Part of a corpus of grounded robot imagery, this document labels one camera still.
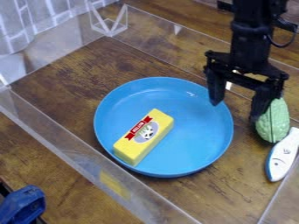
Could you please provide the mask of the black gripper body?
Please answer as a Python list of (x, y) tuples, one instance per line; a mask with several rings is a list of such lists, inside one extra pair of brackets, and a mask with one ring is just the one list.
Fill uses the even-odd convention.
[(223, 73), (227, 82), (244, 88), (258, 88), (270, 80), (284, 82), (288, 75), (268, 62), (271, 46), (286, 47), (274, 42), (274, 26), (268, 21), (232, 21), (232, 38), (228, 52), (208, 50), (207, 69)]

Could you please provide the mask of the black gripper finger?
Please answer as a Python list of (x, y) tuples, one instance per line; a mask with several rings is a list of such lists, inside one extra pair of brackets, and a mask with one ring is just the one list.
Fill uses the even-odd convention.
[(215, 72), (211, 69), (206, 70), (207, 86), (210, 92), (210, 102), (216, 106), (224, 99), (227, 80), (223, 73)]
[(282, 81), (267, 79), (255, 89), (250, 112), (250, 121), (252, 123), (255, 123), (259, 117), (267, 112), (272, 100), (282, 97), (283, 85), (284, 83)]

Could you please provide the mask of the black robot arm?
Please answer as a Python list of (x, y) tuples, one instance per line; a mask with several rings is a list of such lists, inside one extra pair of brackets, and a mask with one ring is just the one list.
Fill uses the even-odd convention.
[(288, 74), (268, 62), (274, 40), (274, 22), (282, 23), (287, 0), (232, 0), (234, 20), (230, 52), (207, 51), (204, 73), (210, 102), (224, 99), (226, 84), (232, 82), (255, 91), (250, 120), (267, 112), (274, 99), (282, 97)]

